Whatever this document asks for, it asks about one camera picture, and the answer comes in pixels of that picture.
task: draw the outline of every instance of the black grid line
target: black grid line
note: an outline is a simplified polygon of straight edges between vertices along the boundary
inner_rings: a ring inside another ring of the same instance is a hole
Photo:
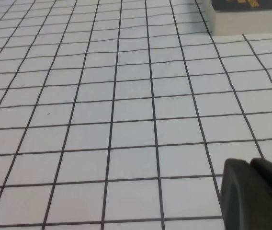
[[[222,219],[222,216],[164,218],[165,221],[204,220],[204,219]],[[152,221],[161,221],[161,218],[106,220],[104,223],[111,224],[111,223],[133,223],[133,222],[152,222]],[[43,226],[85,225],[85,224],[101,224],[101,221],[60,222],[60,223],[46,223],[45,225],[44,224],[14,224],[14,225],[11,224],[11,225],[0,225],[0,228],[40,227],[40,226],[43,227]]]
[[[180,14],[191,14],[191,13],[199,13],[198,11],[190,11],[190,12],[185,12],[185,13],[176,13],[176,15],[180,15]],[[86,13],[74,13],[73,15],[79,15],[79,14],[86,14]],[[70,14],[68,13],[64,13],[64,14],[56,14],[54,16],[69,16]],[[155,16],[161,16],[161,15],[171,15],[170,13],[161,13],[161,14],[154,14],[154,15],[149,15],[149,17],[155,17]],[[31,18],[41,18],[43,16],[31,16],[31,17],[27,17],[27,19],[31,19]],[[144,17],[130,17],[130,18],[123,18],[122,20],[125,19],[137,19],[137,18],[144,18]],[[9,19],[2,19],[2,21],[7,21],[7,20],[16,20],[16,19],[20,19],[20,18],[9,18]],[[104,21],[115,21],[115,20],[119,20],[119,19],[100,19],[100,20],[96,20],[96,22],[104,22]]]
[[[102,203],[102,216],[101,216],[101,230],[104,230],[105,223],[105,213],[106,213],[106,200],[107,200],[107,188],[108,188],[108,176],[109,176],[109,167],[111,159],[111,147],[112,147],[112,135],[113,135],[113,112],[115,104],[115,95],[116,95],[116,80],[117,80],[117,68],[118,68],[118,57],[119,57],[119,42],[120,42],[120,30],[121,30],[121,16],[122,16],[122,4],[120,3],[120,16],[119,16],[119,27],[118,27],[118,39],[117,39],[117,52],[116,52],[116,64],[115,64],[115,73],[113,81],[113,99],[112,99],[112,111],[111,111],[111,121],[109,129],[109,140],[108,140],[108,150],[107,150],[107,160],[106,160],[106,172],[105,172],[105,183],[104,183],[104,193],[103,193],[103,203]]]
[[[175,19],[174,10],[173,10],[173,6],[172,6],[172,3],[171,3],[171,0],[169,0],[169,3],[170,3],[172,14],[173,14],[173,20],[174,20],[174,23],[175,23],[178,40],[179,40],[179,43],[180,43],[180,46],[181,46],[180,33],[179,33],[179,29],[178,29],[178,27],[176,25],[176,19]],[[214,181],[214,186],[215,186],[215,190],[216,190],[216,195],[218,197],[218,202],[221,205],[221,203],[220,203],[221,202],[220,201],[220,192],[219,192],[218,185],[217,185],[217,180],[216,180],[216,176],[215,176],[215,172],[214,172],[214,168],[213,168],[213,163],[212,163],[211,157],[209,155],[209,150],[208,150],[208,146],[207,146],[207,142],[206,142],[206,137],[205,137],[204,129],[203,129],[203,126],[202,126],[202,122],[201,122],[199,110],[198,110],[198,107],[197,107],[197,102],[196,102],[196,99],[195,99],[195,95],[194,95],[194,92],[193,92],[192,81],[190,79],[189,71],[188,71],[188,68],[187,68],[186,60],[185,60],[184,50],[183,50],[182,46],[181,46],[181,52],[182,52],[182,57],[183,57],[183,60],[184,60],[186,74],[187,74],[187,77],[188,77],[188,83],[189,83],[189,86],[190,86],[190,91],[191,91],[192,97],[193,97],[194,109],[195,109],[195,112],[197,114],[196,118],[198,119],[198,124],[199,124],[199,128],[200,128],[200,131],[201,131],[202,139],[203,139],[203,142],[204,142],[204,147],[205,147],[205,152],[206,152],[207,160],[208,160],[209,167],[210,167],[210,170],[211,170],[211,173],[212,173],[212,176],[213,176],[213,181]]]
[[[30,51],[30,48],[31,48],[31,46],[30,46],[29,49],[27,50],[27,53],[26,53],[26,55],[25,55],[23,61],[20,63],[20,65],[19,65],[19,67],[18,67],[18,69],[17,69],[17,73],[18,73],[18,70],[20,69],[21,65],[23,64],[23,62],[24,62],[26,56],[28,55],[28,53],[29,53],[29,51]],[[12,84],[14,78],[17,76],[17,73],[15,74],[15,76],[13,77],[13,79],[11,80],[9,86]],[[3,95],[3,97],[2,97],[1,100],[0,100],[0,105],[1,105],[2,100],[3,100],[3,98],[5,97],[5,95],[6,95],[7,91],[8,91],[8,89],[9,89],[9,86],[8,86],[8,88],[7,88],[6,92],[5,92],[5,94]],[[0,190],[0,199],[1,199],[1,196],[2,196],[3,191],[4,191],[4,185],[6,184],[6,182],[7,182],[7,180],[8,180],[8,177],[9,177],[9,175],[10,175],[10,172],[11,172],[12,167],[13,167],[13,165],[14,165],[14,162],[15,162],[15,160],[16,160],[17,153],[18,153],[18,151],[19,151],[19,149],[20,149],[20,147],[21,147],[21,144],[22,144],[22,141],[23,141],[23,139],[24,139],[25,134],[26,134],[26,130],[25,130],[24,133],[23,133],[23,136],[22,136],[22,138],[21,138],[21,141],[20,141],[20,143],[19,143],[19,146],[18,146],[18,148],[17,148],[17,151],[16,151],[16,153],[15,153],[15,155],[14,155],[14,157],[13,157],[13,160],[12,160],[12,162],[11,162],[11,165],[10,165],[10,167],[9,167],[9,170],[8,170],[8,172],[7,172],[7,174],[6,174],[5,180],[4,180],[4,182],[3,182],[3,187],[2,187],[1,190]]]
[[[57,182],[57,183],[40,183],[40,184],[7,184],[5,188],[16,187],[36,187],[36,186],[50,186],[50,185],[68,185],[68,184],[94,184],[105,182],[128,182],[128,181],[152,181],[152,180],[174,180],[174,179],[192,179],[192,178],[212,178],[212,175],[187,175],[187,176],[160,176],[160,177],[142,177],[142,178],[126,178],[126,179],[109,179],[109,180],[91,180],[91,181],[74,181],[74,182]]]
[[[158,49],[172,49],[172,48],[180,48],[180,46],[174,46],[174,47],[166,47],[166,48],[154,48],[155,50]],[[128,53],[128,52],[135,52],[135,51],[144,51],[148,49],[134,49],[134,50],[125,50],[125,51],[118,51],[119,53]],[[116,51],[103,51],[103,52],[88,52],[88,54],[112,54],[116,53]],[[58,55],[58,57],[69,57],[69,56],[77,56],[77,55],[84,55],[86,52],[83,53],[75,53],[75,54],[63,54]],[[269,55],[272,54],[272,52],[269,53],[262,53],[262,54],[244,54],[244,55],[231,55],[231,56],[222,56],[221,58],[236,58],[236,57],[257,57],[260,55]],[[54,56],[51,55],[45,55],[45,56],[34,56],[34,57],[27,57],[26,59],[35,59],[35,58],[53,58]],[[10,58],[10,59],[1,59],[0,61],[11,61],[11,60],[22,60],[23,58]],[[211,59],[218,59],[218,57],[203,57],[203,58],[197,58],[197,59],[186,59],[186,60],[169,60],[169,61],[159,61],[159,62],[152,62],[152,64],[160,64],[160,63],[168,63],[168,62],[179,62],[179,61],[198,61],[198,60],[211,60]],[[129,66],[129,65],[148,65],[149,63],[128,63],[128,64],[119,64],[118,66]],[[103,68],[103,67],[114,67],[112,66],[98,66],[96,68]]]
[[[166,62],[155,62],[155,63],[167,63],[171,61],[166,61]],[[130,65],[144,65],[146,63],[138,63],[138,64],[125,64],[125,65],[119,65],[119,66],[130,66]],[[98,68],[103,68],[103,67],[114,67],[114,65],[111,66],[99,66],[99,67],[85,67],[84,69],[98,69]],[[68,69],[81,69],[81,68],[53,68],[52,70],[68,70]],[[228,73],[243,73],[243,72],[255,72],[255,71],[261,71],[264,69],[251,69],[251,70],[237,70],[237,71],[228,71]],[[48,71],[47,69],[40,69],[40,70],[30,70],[30,71],[19,71],[18,73],[31,73],[31,72],[43,72],[43,71]],[[0,72],[0,74],[15,74],[16,72]],[[220,73],[205,73],[205,74],[191,74],[191,77],[194,76],[210,76],[210,75],[218,75],[218,74],[225,74],[224,72]]]
[[[80,21],[80,22],[73,22],[73,23],[69,23],[69,24],[79,24],[79,23],[88,23],[88,21]],[[192,24],[192,23],[202,23],[202,21],[195,21],[195,22],[182,22],[182,23],[178,23],[178,24]],[[65,25],[67,23],[51,23],[51,24],[46,24],[46,25]],[[155,24],[155,25],[149,25],[149,26],[167,26],[167,25],[174,25],[173,23],[168,23],[168,24]],[[136,27],[145,27],[146,25],[133,25],[133,26],[127,26],[127,27],[122,27],[121,29],[130,29],[130,28],[136,28]],[[28,28],[28,27],[37,27],[37,25],[24,25],[24,26],[20,26],[20,28]],[[5,28],[0,28],[0,30],[2,29],[12,29],[15,28],[15,26],[12,27],[5,27]],[[93,31],[105,31],[105,30],[117,30],[117,28],[111,28],[111,29],[101,29],[101,30],[93,30]]]
[[[272,114],[272,111],[265,112],[253,112],[253,113],[245,113],[245,115],[258,115],[258,114]],[[0,130],[9,130],[9,129],[31,129],[31,128],[46,128],[46,127],[66,127],[66,126],[82,126],[82,125],[100,125],[100,124],[112,124],[112,123],[131,123],[131,122],[144,122],[144,121],[164,121],[164,120],[180,120],[180,119],[193,119],[193,118],[206,118],[206,117],[223,117],[223,116],[237,116],[242,115],[242,113],[231,113],[231,114],[219,114],[219,115],[200,115],[200,116],[179,116],[179,117],[167,117],[167,118],[155,118],[155,119],[141,119],[141,120],[122,120],[122,121],[113,121],[113,122],[87,122],[87,123],[74,123],[74,124],[56,124],[56,125],[44,125],[44,126],[29,126],[29,127],[3,127]]]
[[[158,175],[158,177],[160,177],[159,148],[158,148],[159,142],[158,142],[157,126],[156,126],[156,113],[155,113],[154,87],[153,87],[151,52],[150,52],[149,25],[148,25],[148,17],[147,17],[147,0],[145,0],[145,6],[146,6],[147,47],[148,47],[150,85],[151,85],[151,96],[152,96],[152,112],[153,112],[153,125],[154,125],[156,166],[157,166],[157,175]],[[162,189],[161,189],[161,180],[158,180],[158,186],[159,186],[159,208],[160,208],[160,218],[161,218],[161,230],[165,230],[165,220],[164,220],[165,217],[164,217],[164,205],[163,205],[163,195],[162,195]]]
[[[72,12],[71,12],[70,19],[71,19],[71,17],[72,17],[72,14],[73,14],[73,11],[74,11],[75,6],[76,6],[76,4],[77,4],[77,1],[78,1],[78,0],[75,1],[75,5],[74,5],[74,8],[73,8],[73,10],[72,10]],[[100,3],[100,0],[98,0],[94,18],[96,18],[97,11],[98,11],[98,7],[99,7],[99,3]],[[89,46],[90,46],[90,40],[91,40],[91,35],[92,35],[93,27],[94,27],[94,22],[92,23],[91,34],[90,34],[89,41],[88,41],[88,44],[87,44],[87,50],[86,50],[87,52],[88,52],[88,49],[89,49]],[[49,214],[49,211],[50,211],[50,207],[51,207],[51,203],[52,203],[52,198],[53,198],[53,194],[54,194],[55,186],[56,186],[56,182],[57,182],[57,177],[58,177],[59,169],[60,169],[61,162],[62,162],[63,155],[64,155],[64,150],[65,150],[65,147],[66,147],[66,142],[67,142],[68,135],[69,135],[70,125],[71,125],[71,121],[72,121],[72,117],[73,117],[73,112],[74,112],[74,108],[75,108],[75,102],[76,102],[77,97],[78,97],[79,86],[80,86],[80,83],[81,83],[81,80],[82,80],[82,75],[83,75],[83,71],[84,71],[84,67],[85,67],[85,62],[86,62],[86,57],[87,57],[87,54],[85,54],[85,57],[84,57],[84,60],[83,60],[82,71],[81,71],[81,74],[80,74],[80,77],[79,77],[79,84],[78,84],[78,87],[77,87],[77,90],[76,90],[76,93],[75,93],[74,102],[73,102],[73,106],[72,106],[72,109],[71,109],[71,114],[70,114],[70,119],[69,119],[68,127],[67,127],[67,130],[66,130],[65,139],[64,139],[63,147],[62,147],[62,150],[61,150],[61,153],[60,153],[60,158],[59,158],[59,162],[58,162],[56,174],[55,174],[55,177],[54,177],[54,183],[53,183],[53,185],[52,185],[52,190],[51,190],[50,198],[49,198],[48,205],[47,205],[46,212],[45,212],[44,225],[42,226],[42,230],[45,229],[45,224],[46,224],[46,221],[47,221],[47,218],[48,218],[48,214]]]
[[[255,39],[253,41],[269,41],[272,40],[272,38],[266,38],[266,39]],[[244,42],[244,41],[232,41],[232,42],[215,42],[215,44],[230,44],[230,43],[239,43],[239,42]],[[84,43],[84,41],[81,42],[65,42],[63,44],[78,44],[78,43]],[[187,46],[205,46],[205,45],[212,45],[213,43],[203,43],[203,44],[190,44],[190,45],[182,45],[182,47],[187,47]],[[51,45],[59,45],[59,43],[50,43],[50,44],[33,44],[32,46],[51,46]],[[7,46],[5,48],[20,48],[20,47],[28,47],[29,45],[23,45],[23,46]],[[165,49],[165,48],[180,48],[180,46],[170,46],[170,47],[156,47],[156,48],[151,48],[152,50],[154,49]],[[137,51],[137,50],[146,50],[146,49],[135,49],[135,50],[127,50],[127,51],[121,51],[121,52],[129,52],[129,51]]]
[[[182,5],[195,5],[195,3],[180,3],[180,4],[177,4],[177,5],[174,5],[174,6],[182,6]],[[148,7],[148,9],[158,9],[158,8],[165,8],[165,7],[167,7],[167,6]],[[72,6],[60,6],[60,7],[55,7],[54,9],[61,9],[61,8],[73,8],[73,7]],[[48,7],[45,7],[45,8],[39,8],[39,9],[33,9],[33,10],[30,10],[30,11],[41,11],[41,10],[48,10],[48,9],[49,9]],[[144,9],[145,8],[126,8],[126,9],[122,9],[122,10],[123,11],[132,11],[132,10],[144,10]],[[120,11],[120,10],[99,11],[98,13],[118,12],[118,11]],[[26,12],[26,11],[21,10],[21,11],[12,11],[12,12]]]
[[[226,67],[225,67],[224,64],[223,64],[223,61],[222,61],[222,59],[221,59],[221,57],[220,57],[219,51],[218,51],[218,49],[217,49],[217,46],[216,46],[216,44],[215,44],[215,42],[214,42],[214,40],[213,40],[213,38],[212,38],[211,33],[209,32],[209,29],[208,29],[207,24],[206,24],[206,22],[205,22],[205,20],[204,20],[204,17],[203,17],[203,15],[202,15],[201,12],[200,12],[200,14],[201,14],[201,17],[202,17],[203,22],[204,22],[204,24],[205,24],[205,27],[206,27],[206,29],[207,29],[207,32],[208,32],[208,34],[209,34],[209,36],[210,36],[210,38],[211,38],[211,40],[212,40],[212,42],[213,42],[213,44],[214,44],[214,47],[215,47],[216,53],[217,53],[217,55],[218,55],[218,58],[219,58],[219,60],[220,60],[220,63],[221,63],[221,65],[222,65],[222,68],[223,68],[224,72],[225,72],[226,75],[227,75],[228,82],[229,82],[231,88],[233,89],[233,93],[234,93],[234,95],[235,95],[235,97],[236,97],[236,100],[237,100],[237,103],[238,103],[238,105],[239,105],[239,107],[240,107],[240,110],[241,110],[241,112],[242,112],[242,115],[244,116],[245,121],[246,121],[246,123],[247,123],[247,125],[248,125],[248,127],[249,127],[250,133],[251,133],[251,135],[252,135],[252,137],[253,137],[253,139],[254,139],[254,141],[255,141],[255,144],[256,144],[256,147],[257,147],[257,149],[258,149],[258,151],[259,151],[259,154],[260,154],[260,156],[261,156],[262,158],[264,158],[264,155],[263,155],[263,153],[262,153],[262,151],[261,151],[261,148],[260,148],[260,146],[259,146],[259,144],[258,144],[258,142],[257,142],[257,140],[256,140],[255,134],[254,134],[254,132],[253,132],[253,130],[252,130],[252,127],[251,127],[251,125],[250,125],[250,123],[249,123],[249,121],[248,121],[248,118],[247,118],[247,116],[246,116],[246,114],[245,114],[245,112],[244,112],[244,110],[243,110],[243,108],[242,108],[242,105],[241,105],[241,103],[240,103],[240,100],[239,100],[239,98],[238,98],[238,96],[237,96],[236,90],[235,90],[235,88],[234,88],[234,86],[233,86],[233,84],[232,84],[231,78],[230,78],[230,76],[229,76],[229,74],[228,74],[229,72],[227,71]]]
[[[272,138],[264,139],[242,139],[242,140],[220,140],[220,141],[207,141],[207,144],[225,144],[225,143],[241,143],[241,142],[264,142],[270,141]],[[167,146],[187,146],[187,145],[203,145],[204,142],[190,142],[190,143],[176,143],[176,144],[160,144],[158,147],[167,147]],[[155,147],[155,145],[144,145],[144,146],[124,146],[124,147],[112,147],[111,150],[127,150],[127,149],[140,149],[140,148],[150,148]],[[71,149],[65,150],[64,152],[80,152],[80,151],[99,151],[99,150],[108,150],[108,148],[98,148],[98,149]],[[49,154],[49,153],[58,153],[61,150],[53,151],[37,151],[37,152],[20,152],[20,155],[30,155],[30,154]],[[14,156],[15,153],[0,153],[0,156]]]
[[[242,36],[243,36],[243,38],[246,40],[246,42],[248,43],[250,49],[252,50],[253,54],[255,55],[255,57],[256,57],[256,59],[258,60],[258,62],[260,63],[260,65],[261,65],[261,66],[263,67],[263,69],[265,70],[265,72],[266,72],[266,74],[267,74],[267,76],[268,76],[268,78],[269,78],[269,81],[270,81],[271,84],[272,84],[272,78],[271,78],[271,76],[270,76],[270,73],[268,72],[268,70],[266,69],[266,67],[263,65],[263,63],[261,62],[261,60],[260,60],[260,58],[258,57],[258,55],[255,53],[255,51],[254,51],[254,49],[253,49],[251,43],[249,42],[249,40],[245,37],[244,34],[243,34]]]

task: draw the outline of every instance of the grid paper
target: grid paper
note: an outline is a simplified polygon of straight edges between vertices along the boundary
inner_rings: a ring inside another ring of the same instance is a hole
[[[0,228],[222,230],[227,158],[272,161],[272,34],[196,0],[0,0]]]

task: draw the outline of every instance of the black plastic object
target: black plastic object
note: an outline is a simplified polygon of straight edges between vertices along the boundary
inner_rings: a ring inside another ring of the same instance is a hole
[[[226,230],[272,230],[272,163],[226,160],[221,210]]]

